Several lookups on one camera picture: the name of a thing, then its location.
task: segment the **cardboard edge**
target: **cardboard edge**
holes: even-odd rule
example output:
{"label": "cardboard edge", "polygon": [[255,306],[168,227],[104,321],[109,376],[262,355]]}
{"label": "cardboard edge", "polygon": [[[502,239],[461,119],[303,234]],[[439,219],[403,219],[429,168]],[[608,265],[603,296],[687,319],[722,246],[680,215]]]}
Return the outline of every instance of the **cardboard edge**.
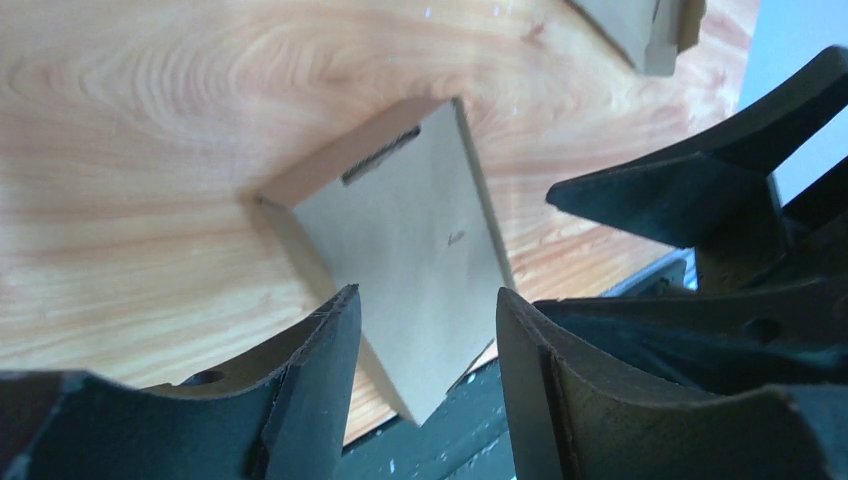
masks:
{"label": "cardboard edge", "polygon": [[592,2],[587,3],[586,0],[571,0],[571,5],[574,6],[592,26],[599,35],[604,37],[604,40],[615,50],[625,62],[630,64],[634,70],[639,71],[645,63],[644,48],[639,48],[638,44],[646,44],[648,39],[640,38],[637,30],[631,27],[627,22],[621,21],[616,17],[615,23],[601,21],[597,15],[597,5]]}
{"label": "cardboard edge", "polygon": [[495,215],[495,207],[492,203],[492,197],[489,193],[486,177],[483,174],[480,157],[477,154],[477,148],[474,146],[474,139],[471,136],[471,129],[468,126],[468,117],[465,113],[465,105],[460,97],[454,97],[451,99],[451,102],[453,102],[454,110],[456,112],[456,123],[459,127],[459,134],[462,137],[462,144],[465,147],[465,158],[468,159],[468,167],[471,169],[471,176],[474,179],[474,184],[477,188],[477,198],[480,199],[481,206],[483,207],[483,215],[486,217],[486,223],[489,227],[489,235],[495,248],[495,255],[498,257],[498,263],[500,264],[504,284],[507,288],[516,290],[515,277],[512,275],[512,265],[509,262],[506,244],[504,243],[500,224],[498,223],[498,219]]}
{"label": "cardboard edge", "polygon": [[637,71],[644,75],[667,77],[674,74],[677,64],[681,18],[680,0],[658,0],[651,25],[651,35],[645,47],[644,63]]}
{"label": "cardboard edge", "polygon": [[448,394],[450,394],[450,392],[454,391],[456,389],[456,387],[462,385],[462,381],[463,381],[463,379],[465,378],[466,375],[468,375],[469,373],[471,373],[473,371],[476,371],[476,370],[483,368],[486,365],[486,363],[488,363],[488,362],[486,362],[486,363],[480,365],[479,367],[474,368],[474,365],[477,365],[477,362],[483,357],[483,355],[486,354],[486,352],[489,351],[489,348],[491,348],[492,345],[495,344],[495,342],[496,342],[496,340],[494,338],[492,338],[492,340],[489,343],[486,344],[486,346],[483,348],[483,350],[480,351],[480,354],[477,355],[476,357],[474,357],[474,360],[472,360],[468,364],[468,366],[465,367],[465,370],[463,370],[462,375],[460,375],[459,378],[457,378],[456,381],[453,382],[453,385],[451,385],[450,388],[448,388],[448,391],[447,391]]}
{"label": "cardboard edge", "polygon": [[680,12],[677,52],[682,53],[700,41],[701,21],[707,15],[707,0],[684,0]]}
{"label": "cardboard edge", "polygon": [[259,198],[295,207],[395,140],[398,132],[413,128],[447,101],[413,97],[393,104],[275,177],[259,190]]}
{"label": "cardboard edge", "polygon": [[321,302],[332,298],[338,288],[330,275],[330,269],[291,210],[286,206],[265,201],[260,201],[259,207],[274,228],[289,261],[310,293]]}
{"label": "cardboard edge", "polygon": [[386,369],[383,368],[380,357],[377,356],[377,353],[365,335],[362,335],[359,339],[359,366],[362,367],[365,375],[374,384],[377,393],[380,394],[380,397],[392,410],[419,427],[424,423],[423,420],[416,418],[409,410],[409,405],[407,405],[403,397],[398,393],[395,384],[389,378]]}

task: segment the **wooden table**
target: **wooden table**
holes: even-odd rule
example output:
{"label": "wooden table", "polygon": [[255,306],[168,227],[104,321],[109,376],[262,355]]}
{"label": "wooden table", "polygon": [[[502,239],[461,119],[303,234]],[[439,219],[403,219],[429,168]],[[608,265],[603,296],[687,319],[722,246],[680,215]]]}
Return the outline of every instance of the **wooden table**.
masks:
{"label": "wooden table", "polygon": [[[561,0],[6,0],[0,368],[180,382],[292,325],[319,299],[257,188],[425,93],[466,102],[521,293],[596,294],[666,248],[547,188],[730,115],[758,3],[656,79]],[[390,416],[359,372],[348,441]]]}

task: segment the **screw hole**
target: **screw hole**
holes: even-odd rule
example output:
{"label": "screw hole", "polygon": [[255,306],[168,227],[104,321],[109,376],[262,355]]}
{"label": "screw hole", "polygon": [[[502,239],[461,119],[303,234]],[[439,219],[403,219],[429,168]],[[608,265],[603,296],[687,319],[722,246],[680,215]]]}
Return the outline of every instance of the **screw hole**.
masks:
{"label": "screw hole", "polygon": [[220,370],[206,370],[195,373],[180,384],[181,387],[196,387],[198,385],[209,385],[224,379],[224,372]]}
{"label": "screw hole", "polygon": [[771,318],[754,318],[742,325],[742,334],[760,345],[768,345],[783,333],[783,325]]}

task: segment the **cardboard piece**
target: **cardboard piece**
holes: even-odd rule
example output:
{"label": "cardboard piece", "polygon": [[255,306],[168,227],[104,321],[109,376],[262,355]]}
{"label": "cardboard piece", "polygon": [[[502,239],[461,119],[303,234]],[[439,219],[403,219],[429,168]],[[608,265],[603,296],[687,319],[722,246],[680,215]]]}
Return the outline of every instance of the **cardboard piece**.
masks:
{"label": "cardboard piece", "polygon": [[706,0],[572,0],[644,75],[674,73],[695,46]]}
{"label": "cardboard piece", "polygon": [[359,284],[360,365],[423,423],[493,341],[499,287],[514,288],[461,102],[402,101],[260,197],[318,295]]}

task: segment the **cardboard box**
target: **cardboard box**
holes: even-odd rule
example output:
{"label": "cardboard box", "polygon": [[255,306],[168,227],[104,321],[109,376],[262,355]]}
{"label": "cardboard box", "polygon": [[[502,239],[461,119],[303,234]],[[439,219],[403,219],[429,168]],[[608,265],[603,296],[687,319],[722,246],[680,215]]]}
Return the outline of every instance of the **cardboard box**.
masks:
{"label": "cardboard box", "polygon": [[677,55],[695,46],[706,0],[573,0],[644,75],[674,73]]}
{"label": "cardboard box", "polygon": [[358,283],[360,365],[421,424],[493,341],[514,288],[461,102],[402,101],[265,187],[316,293]]}

